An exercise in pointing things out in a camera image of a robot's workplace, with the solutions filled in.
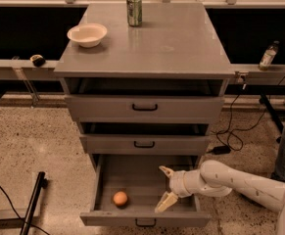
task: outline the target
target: speckled floor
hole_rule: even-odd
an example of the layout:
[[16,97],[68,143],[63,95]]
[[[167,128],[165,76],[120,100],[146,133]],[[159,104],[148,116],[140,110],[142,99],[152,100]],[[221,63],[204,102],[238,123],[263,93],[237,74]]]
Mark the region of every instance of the speckled floor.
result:
[[[226,129],[230,112],[226,105],[213,131]],[[256,101],[238,99],[233,109],[233,127],[248,128],[255,124],[263,108]],[[269,114],[251,131],[237,132],[243,140],[241,151],[228,155],[207,154],[203,160],[215,159],[236,169],[269,176],[273,170],[279,136]],[[237,140],[230,144],[239,147]],[[219,145],[212,136],[211,147]],[[36,225],[50,234],[274,234],[277,213],[254,206],[232,192],[223,198],[200,196],[201,209],[212,215],[204,228],[129,228],[85,227],[79,218],[88,212],[95,171],[78,139],[61,96],[45,98],[36,108],[27,97],[6,96],[0,101],[0,184],[16,209],[25,209],[38,171],[45,171],[49,186],[43,190],[41,212]],[[0,210],[9,209],[0,191]],[[0,229],[0,234],[19,234],[20,229]],[[34,228],[31,234],[43,234]]]

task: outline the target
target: clear plastic bottle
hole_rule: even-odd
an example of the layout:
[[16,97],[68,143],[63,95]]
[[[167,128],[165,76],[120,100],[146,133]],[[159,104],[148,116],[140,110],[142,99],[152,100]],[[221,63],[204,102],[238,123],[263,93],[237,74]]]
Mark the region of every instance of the clear plastic bottle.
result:
[[278,53],[279,49],[279,41],[274,41],[272,44],[270,44],[267,49],[265,50],[265,53],[263,54],[260,64],[259,64],[259,69],[261,71],[267,71],[268,67],[271,65],[272,60]]

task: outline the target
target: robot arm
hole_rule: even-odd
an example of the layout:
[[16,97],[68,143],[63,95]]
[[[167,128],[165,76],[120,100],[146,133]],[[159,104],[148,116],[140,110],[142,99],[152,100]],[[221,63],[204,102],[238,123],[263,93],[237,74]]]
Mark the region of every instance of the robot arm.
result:
[[277,234],[285,235],[285,183],[233,169],[217,161],[206,161],[200,169],[173,171],[160,166],[169,178],[171,192],[165,192],[155,208],[164,212],[178,198],[192,194],[224,197],[235,190],[273,212],[280,212]]

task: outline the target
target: gray countertop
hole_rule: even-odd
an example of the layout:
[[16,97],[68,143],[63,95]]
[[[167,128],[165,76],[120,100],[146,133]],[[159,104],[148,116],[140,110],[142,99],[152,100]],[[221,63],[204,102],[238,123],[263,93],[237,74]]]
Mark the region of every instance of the gray countertop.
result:
[[81,24],[103,24],[94,48],[70,42],[57,76],[232,77],[229,60],[202,3],[144,3],[143,23],[131,27],[125,3],[94,3]]

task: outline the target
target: can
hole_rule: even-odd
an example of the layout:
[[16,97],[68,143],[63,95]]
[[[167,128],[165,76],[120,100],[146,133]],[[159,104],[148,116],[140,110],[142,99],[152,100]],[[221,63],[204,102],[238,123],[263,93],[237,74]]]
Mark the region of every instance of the can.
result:
[[142,0],[126,0],[127,20],[130,26],[142,24]]

